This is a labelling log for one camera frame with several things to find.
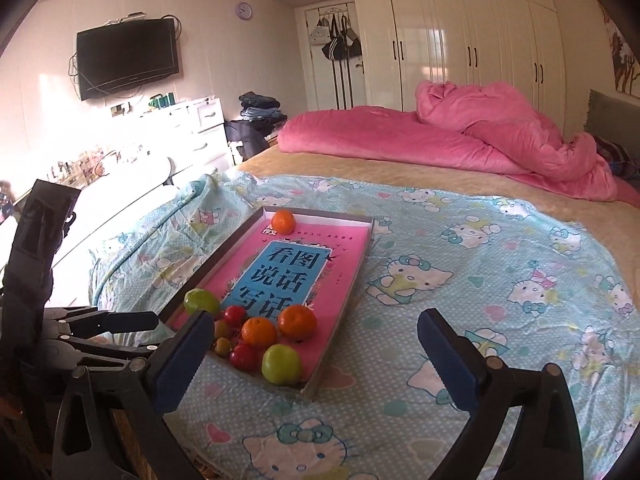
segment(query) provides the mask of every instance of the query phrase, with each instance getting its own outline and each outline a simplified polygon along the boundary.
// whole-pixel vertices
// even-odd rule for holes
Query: clock face
[[[248,20],[251,18],[254,12],[251,9],[251,5],[246,2],[240,2],[236,5],[236,15],[241,20]]]

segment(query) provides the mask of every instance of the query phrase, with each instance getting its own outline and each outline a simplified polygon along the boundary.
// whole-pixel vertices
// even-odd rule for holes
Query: blue gripper pad
[[[459,410],[478,408],[478,386],[486,378],[484,359],[466,337],[459,336],[435,308],[418,317],[418,339]]]
[[[145,386],[158,415],[178,408],[212,343],[213,316],[197,310],[178,333],[163,341],[149,358]]]

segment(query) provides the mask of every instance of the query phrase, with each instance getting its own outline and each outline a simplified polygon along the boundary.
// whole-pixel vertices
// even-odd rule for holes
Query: black flat-screen tv
[[[76,55],[82,101],[179,72],[172,18],[132,20],[78,32]]]

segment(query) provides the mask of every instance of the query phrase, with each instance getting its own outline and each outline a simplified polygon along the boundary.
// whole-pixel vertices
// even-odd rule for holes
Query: metal screw
[[[143,357],[136,357],[132,359],[129,363],[129,368],[134,372],[139,372],[140,370],[144,370],[146,366],[146,359]]]
[[[499,370],[504,366],[504,362],[499,357],[491,355],[486,359],[486,365],[492,370]]]
[[[80,377],[82,377],[84,374],[86,373],[86,366],[77,366],[76,368],[74,368],[74,370],[71,372],[71,376],[74,379],[79,379]]]
[[[547,363],[545,366],[546,373],[551,374],[555,377],[559,377],[562,374],[562,370],[555,363]]]

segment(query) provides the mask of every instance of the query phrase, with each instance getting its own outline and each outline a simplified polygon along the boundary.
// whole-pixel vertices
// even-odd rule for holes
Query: brown bed sheet
[[[640,305],[640,209],[627,203],[577,200],[490,173],[313,153],[283,153],[278,146],[242,163],[239,169],[258,177],[276,174],[336,176],[389,186],[521,198],[553,218],[584,224],[611,252],[630,287],[634,304]]]

